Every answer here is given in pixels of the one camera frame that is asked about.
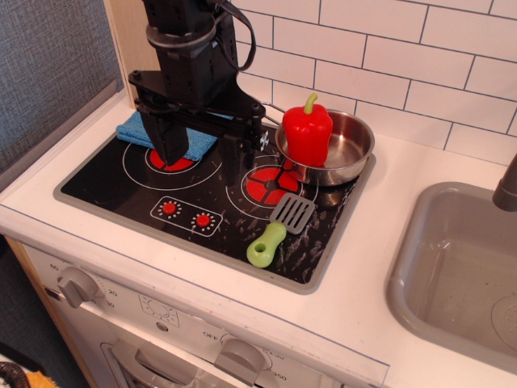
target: red bell pepper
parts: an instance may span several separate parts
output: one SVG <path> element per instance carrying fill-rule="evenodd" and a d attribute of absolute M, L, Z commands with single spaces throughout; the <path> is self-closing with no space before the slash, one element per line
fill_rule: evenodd
<path fill-rule="evenodd" d="M 316 93 L 312 93 L 304 107 L 287 110 L 282 119 L 289 157 L 310 167 L 325 163 L 333 128 L 329 112 L 315 104 L 316 99 Z"/>

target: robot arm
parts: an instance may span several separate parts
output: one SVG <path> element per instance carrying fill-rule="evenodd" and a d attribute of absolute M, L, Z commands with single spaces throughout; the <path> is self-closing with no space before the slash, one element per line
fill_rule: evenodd
<path fill-rule="evenodd" d="M 256 43 L 247 18 L 226 0 L 143 0 L 147 37 L 156 49 L 159 71 L 135 70 L 138 111 L 145 131 L 167 164 L 188 150 L 186 127 L 218 137 L 226 184 L 241 165 L 250 168 L 267 143 L 265 108 L 240 89 L 238 71 L 253 61 Z M 250 54 L 237 64 L 233 17 L 252 35 Z M 217 115 L 231 116 L 232 120 Z"/>

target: pepper stem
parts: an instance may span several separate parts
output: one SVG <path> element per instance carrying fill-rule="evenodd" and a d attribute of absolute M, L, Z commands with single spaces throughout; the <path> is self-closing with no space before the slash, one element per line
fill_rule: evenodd
<path fill-rule="evenodd" d="M 305 103 L 304 113 L 306 115 L 310 115 L 313 112 L 314 108 L 314 101 L 317 99 L 317 94 L 312 93 L 309 98 L 307 99 L 307 102 Z"/>

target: white countertop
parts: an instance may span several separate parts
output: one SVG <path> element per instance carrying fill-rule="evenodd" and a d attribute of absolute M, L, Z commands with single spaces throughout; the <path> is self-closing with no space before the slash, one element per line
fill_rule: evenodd
<path fill-rule="evenodd" d="M 123 96 L 115 97 L 1 193 L 0 232 L 60 255 L 83 252 L 88 241 L 95 242 L 84 253 L 91 268 L 104 266 L 156 293 L 174 294 L 215 322 L 231 317 L 234 330 L 264 331 L 273 343 L 284 342 L 322 363 L 341 354 L 334 345 L 354 349 L 389 365 L 387 387 L 517 386 L 514 374 L 409 333 L 390 313 L 385 296 L 418 194 L 443 181 L 493 189 L 504 166 L 376 135 L 376 165 L 322 283 L 298 295 L 53 199 L 53 189 L 132 112 Z M 270 334 L 269 327 L 280 331 Z M 315 349 L 318 344 L 323 348 Z"/>

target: red burner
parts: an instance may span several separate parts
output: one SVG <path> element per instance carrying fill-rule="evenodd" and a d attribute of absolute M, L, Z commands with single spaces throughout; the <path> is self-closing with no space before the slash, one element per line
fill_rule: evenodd
<path fill-rule="evenodd" d="M 159 171 L 165 172 L 183 171 L 195 163 L 192 160 L 181 158 L 175 164 L 167 166 L 165 162 L 163 162 L 163 160 L 158 156 L 158 152 L 156 152 L 156 150 L 151 150 L 149 155 L 149 161 L 151 162 L 154 168 L 158 169 Z"/>
<path fill-rule="evenodd" d="M 248 176 L 246 191 L 257 203 L 274 206 L 285 193 L 298 193 L 300 183 L 280 167 L 262 167 Z"/>

